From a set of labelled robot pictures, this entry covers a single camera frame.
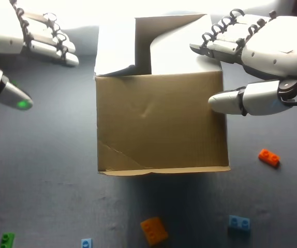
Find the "robot's left hand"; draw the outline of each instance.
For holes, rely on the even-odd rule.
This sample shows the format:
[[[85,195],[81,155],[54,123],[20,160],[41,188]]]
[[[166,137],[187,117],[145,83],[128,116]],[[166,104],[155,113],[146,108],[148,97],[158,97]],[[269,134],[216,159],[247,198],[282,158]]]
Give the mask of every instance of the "robot's left hand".
[[[28,12],[16,0],[0,0],[0,54],[33,54],[67,66],[77,66],[75,46],[52,13]],[[0,69],[0,103],[28,110],[33,101]]]

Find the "green lego brick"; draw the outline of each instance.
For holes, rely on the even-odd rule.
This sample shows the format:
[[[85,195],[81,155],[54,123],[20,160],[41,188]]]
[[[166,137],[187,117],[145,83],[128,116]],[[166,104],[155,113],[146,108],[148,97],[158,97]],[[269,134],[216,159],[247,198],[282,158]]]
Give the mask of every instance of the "green lego brick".
[[[2,242],[0,248],[12,248],[14,243],[15,234],[12,232],[7,232],[3,234]]]

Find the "orange lego brick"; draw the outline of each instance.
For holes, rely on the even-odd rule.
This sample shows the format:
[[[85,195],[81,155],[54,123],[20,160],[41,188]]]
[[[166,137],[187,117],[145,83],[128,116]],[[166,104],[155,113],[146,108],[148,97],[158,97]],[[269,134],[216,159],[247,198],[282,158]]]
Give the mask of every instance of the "orange lego brick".
[[[154,217],[140,223],[148,243],[152,246],[168,239],[166,232],[160,218]]]
[[[279,164],[280,157],[272,153],[271,151],[268,151],[267,149],[262,149],[258,157],[260,160],[266,162],[267,164],[273,167],[277,167]]]

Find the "lego brick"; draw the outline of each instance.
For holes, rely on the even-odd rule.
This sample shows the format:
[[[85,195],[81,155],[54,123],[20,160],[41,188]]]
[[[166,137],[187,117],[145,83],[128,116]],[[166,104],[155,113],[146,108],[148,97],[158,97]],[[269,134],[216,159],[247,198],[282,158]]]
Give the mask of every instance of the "lego brick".
[[[0,248],[12,248],[14,244],[15,234],[12,232],[4,233],[2,236],[2,241],[0,244]]]
[[[230,215],[229,216],[229,227],[242,230],[242,231],[250,231],[250,219],[239,217],[236,215]]]
[[[81,248],[93,248],[92,239],[82,239],[81,240]]]
[[[273,167],[277,167],[279,164],[280,157],[267,149],[262,149],[259,153],[259,159]]]
[[[143,221],[140,225],[150,245],[158,244],[168,238],[168,233],[158,217]]]

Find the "green light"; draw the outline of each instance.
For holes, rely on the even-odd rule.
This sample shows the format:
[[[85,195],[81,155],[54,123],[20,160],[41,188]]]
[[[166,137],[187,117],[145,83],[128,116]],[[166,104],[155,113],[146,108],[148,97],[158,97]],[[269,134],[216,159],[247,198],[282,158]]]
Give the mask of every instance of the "green light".
[[[21,109],[27,109],[28,107],[30,107],[30,104],[26,100],[22,100],[18,102],[17,106]]]

